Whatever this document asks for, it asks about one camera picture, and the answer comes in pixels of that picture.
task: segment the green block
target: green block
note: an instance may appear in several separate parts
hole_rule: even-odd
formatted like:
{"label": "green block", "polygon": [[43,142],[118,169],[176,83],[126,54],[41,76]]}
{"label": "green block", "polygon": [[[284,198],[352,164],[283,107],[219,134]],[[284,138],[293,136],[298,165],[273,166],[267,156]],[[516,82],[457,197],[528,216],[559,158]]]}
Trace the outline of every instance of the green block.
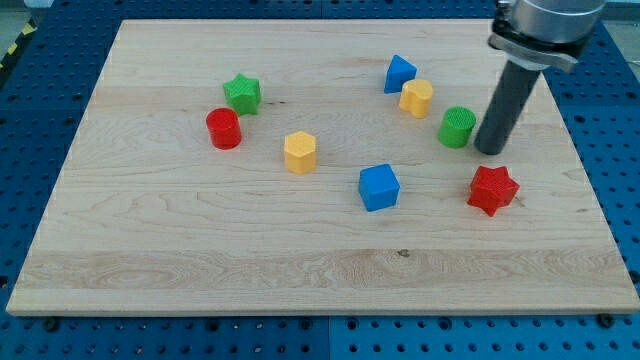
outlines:
{"label": "green block", "polygon": [[222,85],[227,104],[238,114],[257,114],[262,101],[258,79],[238,74],[235,79]]}
{"label": "green block", "polygon": [[476,116],[471,110],[461,106],[452,107],[444,113],[438,140],[449,148],[464,147],[475,125]]}

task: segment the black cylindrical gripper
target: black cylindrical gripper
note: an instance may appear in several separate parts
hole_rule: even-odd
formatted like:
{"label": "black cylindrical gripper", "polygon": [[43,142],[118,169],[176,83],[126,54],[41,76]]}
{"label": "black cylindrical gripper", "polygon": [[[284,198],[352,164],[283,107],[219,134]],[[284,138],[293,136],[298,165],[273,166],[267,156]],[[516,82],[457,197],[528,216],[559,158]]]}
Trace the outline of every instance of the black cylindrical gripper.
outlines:
{"label": "black cylindrical gripper", "polygon": [[474,145],[487,155],[500,154],[527,102],[540,71],[531,71],[507,61],[493,93]]}

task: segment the blue perforated surface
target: blue perforated surface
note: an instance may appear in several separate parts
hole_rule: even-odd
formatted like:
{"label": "blue perforated surface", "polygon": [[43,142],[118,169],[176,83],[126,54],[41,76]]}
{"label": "blue perforated surface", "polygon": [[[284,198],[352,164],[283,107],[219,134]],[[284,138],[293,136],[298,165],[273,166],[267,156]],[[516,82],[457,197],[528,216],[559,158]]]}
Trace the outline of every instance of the blue perforated surface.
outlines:
{"label": "blue perforated surface", "polygon": [[[2,309],[122,19],[487,18],[492,4],[57,1],[0,92]],[[548,70],[545,78],[621,253],[640,271],[640,85],[601,24],[582,60],[573,74]],[[0,312],[0,359],[87,357],[633,359],[640,316],[51,320]]]}

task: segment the green star-shaped block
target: green star-shaped block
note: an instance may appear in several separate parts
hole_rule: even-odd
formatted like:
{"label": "green star-shaped block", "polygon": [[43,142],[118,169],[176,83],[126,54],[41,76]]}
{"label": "green star-shaped block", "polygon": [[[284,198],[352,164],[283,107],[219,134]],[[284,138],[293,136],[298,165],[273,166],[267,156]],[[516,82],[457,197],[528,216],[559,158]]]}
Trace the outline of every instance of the green star-shaped block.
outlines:
{"label": "green star-shaped block", "polygon": [[258,104],[262,100],[258,79],[238,74],[235,79],[222,85],[227,104],[238,115],[257,114]]}

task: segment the green cylinder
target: green cylinder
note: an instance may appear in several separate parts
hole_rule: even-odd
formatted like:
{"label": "green cylinder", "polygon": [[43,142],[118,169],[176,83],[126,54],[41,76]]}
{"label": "green cylinder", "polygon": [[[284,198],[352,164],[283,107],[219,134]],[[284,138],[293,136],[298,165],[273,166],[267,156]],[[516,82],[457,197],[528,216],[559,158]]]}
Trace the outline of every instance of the green cylinder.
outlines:
{"label": "green cylinder", "polygon": [[452,107],[444,113],[438,132],[438,140],[449,148],[464,147],[467,145],[475,125],[476,116],[471,110],[461,106]]}

